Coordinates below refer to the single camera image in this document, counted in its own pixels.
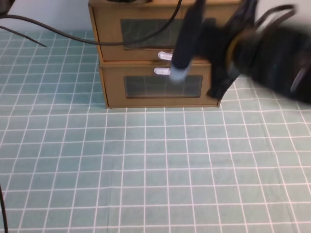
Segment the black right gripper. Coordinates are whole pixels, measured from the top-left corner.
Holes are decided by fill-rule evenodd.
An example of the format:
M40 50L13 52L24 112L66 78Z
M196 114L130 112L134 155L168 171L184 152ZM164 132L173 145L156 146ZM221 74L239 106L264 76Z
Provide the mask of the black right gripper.
M233 61L227 61L228 49L233 39L243 30L243 21L234 19L223 26L207 18L197 42L195 55L211 63L211 84L207 96L221 99L242 75L242 69Z

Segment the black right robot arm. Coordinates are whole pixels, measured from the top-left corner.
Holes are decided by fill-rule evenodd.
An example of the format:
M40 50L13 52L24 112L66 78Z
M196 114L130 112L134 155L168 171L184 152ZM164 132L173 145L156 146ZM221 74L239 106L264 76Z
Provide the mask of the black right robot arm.
M257 1L245 0L223 26L203 23L195 54L211 63L207 96L221 100L240 75L279 95L311 102L311 36L283 24L295 14L280 5L255 18Z

